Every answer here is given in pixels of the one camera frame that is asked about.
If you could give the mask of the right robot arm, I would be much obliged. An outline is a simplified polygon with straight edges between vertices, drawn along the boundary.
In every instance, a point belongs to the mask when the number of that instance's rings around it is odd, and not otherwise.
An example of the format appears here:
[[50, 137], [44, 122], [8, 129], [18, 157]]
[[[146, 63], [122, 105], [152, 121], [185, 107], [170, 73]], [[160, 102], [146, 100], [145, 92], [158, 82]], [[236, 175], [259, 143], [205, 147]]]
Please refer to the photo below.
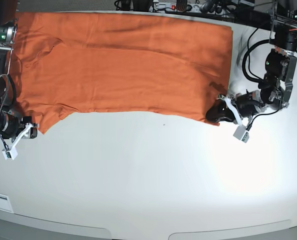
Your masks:
[[17, 33], [17, 0], [0, 0], [0, 137], [15, 140], [33, 122], [16, 109], [17, 90], [10, 75], [13, 44]]

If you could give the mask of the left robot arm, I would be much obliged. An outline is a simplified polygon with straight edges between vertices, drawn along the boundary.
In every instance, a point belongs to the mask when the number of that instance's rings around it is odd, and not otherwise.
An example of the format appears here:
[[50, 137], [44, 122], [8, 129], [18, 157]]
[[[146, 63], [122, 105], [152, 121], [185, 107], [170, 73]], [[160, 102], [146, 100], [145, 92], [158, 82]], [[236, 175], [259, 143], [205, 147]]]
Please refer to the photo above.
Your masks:
[[[206, 113], [211, 123], [234, 122], [238, 124], [248, 118], [252, 123], [258, 116], [264, 116], [271, 108], [274, 113], [288, 107], [293, 91], [293, 78], [297, 64], [297, 0], [271, 0], [268, 13], [255, 10], [253, 3], [247, 6], [244, 0], [208, 0], [201, 11], [224, 13], [218, 16], [223, 21], [232, 21], [256, 30], [268, 30], [268, 39], [253, 45], [246, 44], [241, 68], [247, 80], [258, 85], [258, 91], [237, 95], [219, 95], [216, 103]], [[271, 44], [265, 60], [265, 75], [259, 77], [251, 71], [251, 53], [257, 47]]]

